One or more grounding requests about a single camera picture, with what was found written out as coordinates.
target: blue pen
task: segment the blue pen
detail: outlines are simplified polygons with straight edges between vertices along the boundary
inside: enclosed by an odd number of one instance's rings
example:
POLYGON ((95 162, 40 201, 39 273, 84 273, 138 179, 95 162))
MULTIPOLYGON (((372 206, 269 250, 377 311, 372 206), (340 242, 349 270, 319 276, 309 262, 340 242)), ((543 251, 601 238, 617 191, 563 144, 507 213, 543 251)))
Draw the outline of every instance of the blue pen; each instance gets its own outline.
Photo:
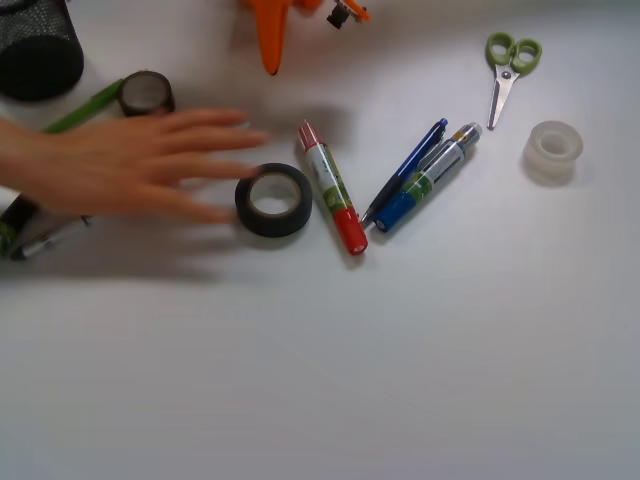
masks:
POLYGON ((438 182, 451 176, 457 164, 462 163, 471 147, 482 135, 477 123, 469 123, 458 130, 453 137, 444 142, 429 161, 402 186, 389 204, 376 216, 376 226, 388 232, 398 221, 418 203, 429 196, 438 182))
POLYGON ((404 163, 400 165, 398 171, 394 173, 385 186, 382 187, 382 190, 380 190, 380 193, 378 193, 373 202, 371 202, 371 205, 369 205, 369 208, 360 220, 363 227, 366 227, 369 220, 373 216, 377 215, 389 203, 395 194, 400 191, 402 185, 404 185, 409 177, 411 177, 411 175, 413 175, 413 173, 418 169, 420 161, 427 156, 433 147, 442 141, 447 123, 448 122, 445 118, 437 122, 418 144, 415 150, 411 152, 411 155, 409 155, 404 163))

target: scissors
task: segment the scissors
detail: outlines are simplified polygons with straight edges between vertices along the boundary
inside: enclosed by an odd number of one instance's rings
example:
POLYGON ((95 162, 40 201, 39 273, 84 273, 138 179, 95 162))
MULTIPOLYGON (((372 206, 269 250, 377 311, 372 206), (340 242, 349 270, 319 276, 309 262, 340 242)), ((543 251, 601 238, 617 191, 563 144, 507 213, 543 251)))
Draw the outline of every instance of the scissors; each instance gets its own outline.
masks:
POLYGON ((496 83, 493 86, 491 111, 489 113, 489 130, 496 128, 500 113, 504 107, 511 87, 520 75, 527 75, 538 66, 542 56, 542 45, 527 38, 516 43, 508 33, 498 32, 489 37, 487 42, 487 60, 496 69, 496 83), (505 53, 498 53, 495 47, 506 48, 505 53), (520 54, 532 56, 531 60, 523 59, 520 54))

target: clear tape roll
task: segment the clear tape roll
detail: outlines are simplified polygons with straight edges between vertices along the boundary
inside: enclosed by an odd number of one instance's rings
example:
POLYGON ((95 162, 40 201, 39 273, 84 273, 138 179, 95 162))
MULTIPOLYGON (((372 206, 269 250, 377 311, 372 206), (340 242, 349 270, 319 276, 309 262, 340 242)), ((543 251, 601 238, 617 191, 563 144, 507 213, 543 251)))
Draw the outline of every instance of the clear tape roll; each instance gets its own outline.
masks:
POLYGON ((537 125, 524 148, 527 166, 546 178, 570 177, 584 146, 582 137, 570 125, 549 121, 537 125))

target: scissor blade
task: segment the scissor blade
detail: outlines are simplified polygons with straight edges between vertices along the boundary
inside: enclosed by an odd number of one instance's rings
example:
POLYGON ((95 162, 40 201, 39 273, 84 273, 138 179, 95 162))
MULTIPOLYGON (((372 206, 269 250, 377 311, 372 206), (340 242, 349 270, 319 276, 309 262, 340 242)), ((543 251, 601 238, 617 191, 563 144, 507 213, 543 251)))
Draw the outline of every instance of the scissor blade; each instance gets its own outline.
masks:
POLYGON ((504 104, 511 92, 511 87, 513 87, 513 82, 515 82, 517 78, 518 74, 514 73, 511 78, 507 80, 502 78, 501 72, 497 72, 496 82, 493 85, 493 98, 491 100, 491 113, 489 114, 488 125, 489 130, 496 128, 498 118, 500 118, 504 104))

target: tape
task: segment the tape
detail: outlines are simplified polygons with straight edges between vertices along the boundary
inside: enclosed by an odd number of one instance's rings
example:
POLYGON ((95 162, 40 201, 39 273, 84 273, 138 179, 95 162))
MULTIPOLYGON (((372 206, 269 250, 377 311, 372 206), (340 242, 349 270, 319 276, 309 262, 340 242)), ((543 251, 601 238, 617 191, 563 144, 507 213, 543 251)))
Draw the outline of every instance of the tape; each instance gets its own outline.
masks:
POLYGON ((163 75, 144 70, 129 75, 118 89, 118 103, 125 117, 176 109, 171 84, 163 75))
POLYGON ((240 222, 261 237, 281 238, 301 230, 311 216, 312 198, 307 177, 282 163, 262 165, 260 173, 236 187, 240 222))

